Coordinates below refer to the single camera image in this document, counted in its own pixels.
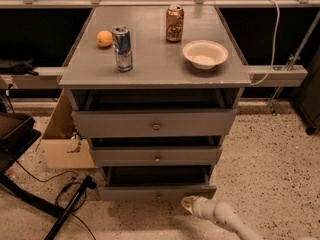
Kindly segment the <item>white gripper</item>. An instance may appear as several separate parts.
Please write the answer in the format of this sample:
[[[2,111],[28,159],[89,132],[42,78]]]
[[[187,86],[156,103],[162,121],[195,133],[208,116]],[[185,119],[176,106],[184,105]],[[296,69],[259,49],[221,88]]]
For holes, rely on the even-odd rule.
[[[186,196],[181,200],[182,207],[199,219],[216,222],[216,202],[198,196]]]

